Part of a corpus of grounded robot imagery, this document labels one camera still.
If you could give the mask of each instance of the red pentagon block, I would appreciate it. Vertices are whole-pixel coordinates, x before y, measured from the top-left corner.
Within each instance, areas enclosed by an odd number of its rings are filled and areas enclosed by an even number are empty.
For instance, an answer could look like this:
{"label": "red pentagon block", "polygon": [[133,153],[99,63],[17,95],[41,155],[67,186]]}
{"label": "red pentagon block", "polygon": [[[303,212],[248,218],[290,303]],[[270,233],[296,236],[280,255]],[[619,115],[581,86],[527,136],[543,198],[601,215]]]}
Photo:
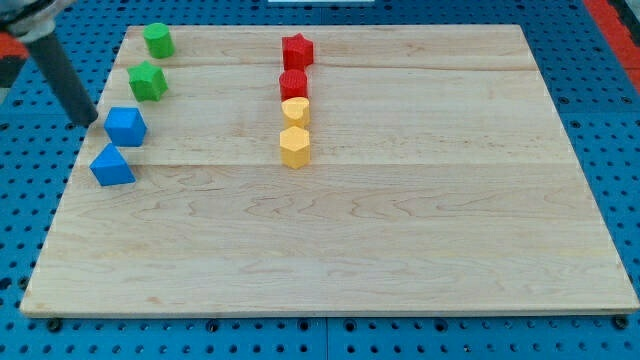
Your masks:
{"label": "red pentagon block", "polygon": [[297,69],[286,70],[280,75],[280,98],[285,101],[294,97],[308,97],[307,74]]}
{"label": "red pentagon block", "polygon": [[282,63],[285,70],[304,68],[313,64],[313,42],[298,33],[282,38]]}

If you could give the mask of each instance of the yellow block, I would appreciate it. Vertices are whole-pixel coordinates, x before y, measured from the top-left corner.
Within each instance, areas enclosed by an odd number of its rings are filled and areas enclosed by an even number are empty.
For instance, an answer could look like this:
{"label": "yellow block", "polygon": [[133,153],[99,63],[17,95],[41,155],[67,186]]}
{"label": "yellow block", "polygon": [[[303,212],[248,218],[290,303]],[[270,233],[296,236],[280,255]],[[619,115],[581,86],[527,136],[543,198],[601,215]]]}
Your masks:
{"label": "yellow block", "polygon": [[292,126],[305,128],[309,126],[309,99],[296,97],[282,102],[282,115],[284,116],[284,128]]}
{"label": "yellow block", "polygon": [[299,169],[311,161],[311,142],[309,132],[292,126],[280,132],[280,154],[282,164]]}

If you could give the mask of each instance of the blue block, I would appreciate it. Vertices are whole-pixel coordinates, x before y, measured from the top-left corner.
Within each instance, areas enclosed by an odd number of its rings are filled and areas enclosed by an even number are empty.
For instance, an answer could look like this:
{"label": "blue block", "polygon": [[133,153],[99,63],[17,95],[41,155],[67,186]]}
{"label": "blue block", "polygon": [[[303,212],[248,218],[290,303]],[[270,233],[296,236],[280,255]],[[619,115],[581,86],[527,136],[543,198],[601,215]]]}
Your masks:
{"label": "blue block", "polygon": [[140,146],[147,132],[140,110],[124,107],[111,108],[104,129],[116,146]]}
{"label": "blue block", "polygon": [[136,181],[127,161],[113,144],[107,144],[89,168],[102,186],[128,184]]}

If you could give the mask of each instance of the wooden cutting board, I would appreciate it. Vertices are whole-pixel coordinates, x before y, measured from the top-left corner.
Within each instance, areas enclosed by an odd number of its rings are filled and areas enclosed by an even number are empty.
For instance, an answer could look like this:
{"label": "wooden cutting board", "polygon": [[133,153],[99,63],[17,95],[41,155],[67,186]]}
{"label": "wooden cutting board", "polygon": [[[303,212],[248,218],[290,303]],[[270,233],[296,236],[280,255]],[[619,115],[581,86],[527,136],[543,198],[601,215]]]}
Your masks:
{"label": "wooden cutting board", "polygon": [[[518,26],[127,32],[22,302],[33,317],[625,313],[638,299]],[[281,37],[315,43],[312,164],[280,164]],[[138,104],[126,68],[170,90]],[[138,106],[138,179],[88,164]]]}

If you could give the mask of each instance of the green pentagon block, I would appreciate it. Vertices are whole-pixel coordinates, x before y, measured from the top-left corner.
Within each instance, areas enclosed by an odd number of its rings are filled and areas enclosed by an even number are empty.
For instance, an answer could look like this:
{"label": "green pentagon block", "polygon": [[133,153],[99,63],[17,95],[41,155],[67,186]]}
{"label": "green pentagon block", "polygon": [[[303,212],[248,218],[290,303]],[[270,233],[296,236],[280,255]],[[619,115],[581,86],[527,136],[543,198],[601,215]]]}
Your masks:
{"label": "green pentagon block", "polygon": [[160,101],[162,94],[169,88],[162,69],[143,61],[138,66],[127,69],[129,85],[138,101]]}
{"label": "green pentagon block", "polygon": [[152,57],[164,59],[173,55],[175,48],[167,25],[162,23],[149,24],[145,26],[142,35]]}

